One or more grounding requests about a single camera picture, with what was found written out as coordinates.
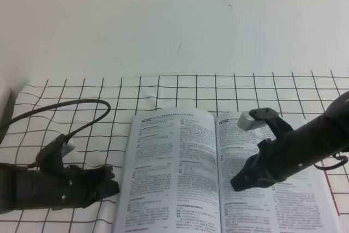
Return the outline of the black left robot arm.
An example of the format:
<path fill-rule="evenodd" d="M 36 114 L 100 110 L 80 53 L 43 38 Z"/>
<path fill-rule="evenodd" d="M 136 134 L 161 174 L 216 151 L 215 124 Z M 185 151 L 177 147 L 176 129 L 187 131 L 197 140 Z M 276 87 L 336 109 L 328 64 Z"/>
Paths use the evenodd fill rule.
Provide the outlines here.
<path fill-rule="evenodd" d="M 63 165 L 60 151 L 39 161 L 38 170 L 1 164 L 1 213 L 14 210 L 86 208 L 119 193 L 113 168 Z"/>

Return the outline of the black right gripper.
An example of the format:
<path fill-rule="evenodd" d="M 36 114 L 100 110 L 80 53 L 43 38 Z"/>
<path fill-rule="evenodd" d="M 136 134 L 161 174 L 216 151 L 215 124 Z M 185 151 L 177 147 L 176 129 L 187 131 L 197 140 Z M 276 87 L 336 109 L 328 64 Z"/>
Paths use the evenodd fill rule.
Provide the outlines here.
<path fill-rule="evenodd" d="M 236 192 L 271 187 L 305 168 L 304 163 L 296 160 L 288 140 L 292 132 L 290 125 L 278 127 L 273 129 L 275 140 L 265 139 L 259 143 L 258 154 L 249 157 L 244 169 L 230 181 Z"/>

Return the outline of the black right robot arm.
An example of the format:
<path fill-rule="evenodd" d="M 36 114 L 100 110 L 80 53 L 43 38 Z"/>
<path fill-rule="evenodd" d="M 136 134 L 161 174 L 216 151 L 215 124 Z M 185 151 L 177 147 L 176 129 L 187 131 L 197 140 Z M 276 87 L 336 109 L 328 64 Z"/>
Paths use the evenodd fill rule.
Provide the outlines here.
<path fill-rule="evenodd" d="M 237 192 L 268 188 L 330 156 L 348 152 L 348 93 L 337 97 L 327 110 L 293 129 L 269 108 L 242 112 L 238 127 L 248 131 L 269 126 L 275 139 L 258 143 L 258 154 L 249 157 L 230 183 Z"/>

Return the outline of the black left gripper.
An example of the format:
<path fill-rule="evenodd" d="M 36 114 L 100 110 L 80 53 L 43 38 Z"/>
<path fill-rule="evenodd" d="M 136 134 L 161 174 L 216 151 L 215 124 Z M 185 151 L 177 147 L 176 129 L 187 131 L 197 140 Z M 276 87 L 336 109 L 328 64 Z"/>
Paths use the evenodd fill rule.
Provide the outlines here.
<path fill-rule="evenodd" d="M 16 175 L 17 209 L 63 209 L 87 207 L 97 199 L 119 193 L 113 167 L 103 165 L 84 170 L 76 165 L 63 166 L 60 150 L 48 155 L 40 151 L 37 170 Z"/>

